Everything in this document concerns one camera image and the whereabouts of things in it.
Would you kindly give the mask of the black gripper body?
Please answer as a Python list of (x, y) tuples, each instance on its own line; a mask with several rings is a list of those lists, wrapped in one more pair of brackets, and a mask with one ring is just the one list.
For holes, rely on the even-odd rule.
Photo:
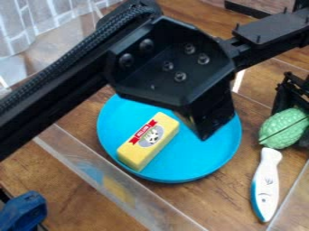
[(309, 113), (309, 75), (306, 79), (301, 79), (290, 71), (286, 71), (283, 80), (277, 86), (277, 92), (278, 87), (285, 87), (290, 91), (291, 107), (298, 107)]

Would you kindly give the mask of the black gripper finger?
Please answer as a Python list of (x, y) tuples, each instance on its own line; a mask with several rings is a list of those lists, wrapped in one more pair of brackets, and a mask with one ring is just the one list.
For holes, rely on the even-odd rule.
[(278, 87), (271, 114), (275, 114), (289, 108), (291, 108), (290, 91), (285, 87)]
[(302, 137), (299, 139), (298, 145), (301, 147), (309, 148), (309, 127), (306, 128)]

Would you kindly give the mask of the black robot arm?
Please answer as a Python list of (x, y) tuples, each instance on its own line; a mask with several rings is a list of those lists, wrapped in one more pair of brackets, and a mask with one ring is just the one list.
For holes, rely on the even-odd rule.
[(235, 115), (238, 71), (309, 45), (309, 0), (239, 24), (223, 40), (164, 16), (155, 0), (127, 0), (95, 31), (0, 99), (0, 161), (100, 88), (172, 110), (200, 140)]

